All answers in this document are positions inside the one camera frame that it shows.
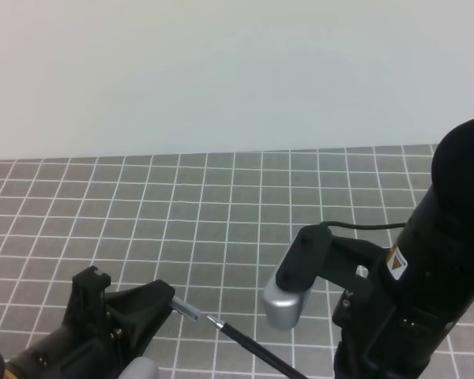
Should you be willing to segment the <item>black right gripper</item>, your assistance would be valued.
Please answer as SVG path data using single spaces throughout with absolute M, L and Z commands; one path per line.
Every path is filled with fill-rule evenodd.
M 409 221 L 387 249 L 321 228 L 320 274 L 344 289 L 336 377 L 417 378 L 474 301 L 474 224 Z

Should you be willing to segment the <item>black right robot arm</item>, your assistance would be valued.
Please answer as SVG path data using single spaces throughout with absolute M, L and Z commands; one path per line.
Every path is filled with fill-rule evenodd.
M 336 377 L 417 378 L 474 301 L 474 119 L 436 148 L 430 189 L 367 280 L 333 314 Z

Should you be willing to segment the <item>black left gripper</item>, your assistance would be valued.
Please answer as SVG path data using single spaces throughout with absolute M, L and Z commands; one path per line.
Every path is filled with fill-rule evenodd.
M 155 280 L 105 301 L 110 285 L 111 277 L 94 265 L 76 274 L 62 326 L 10 359 L 8 377 L 119 377 L 170 317 L 175 289 Z

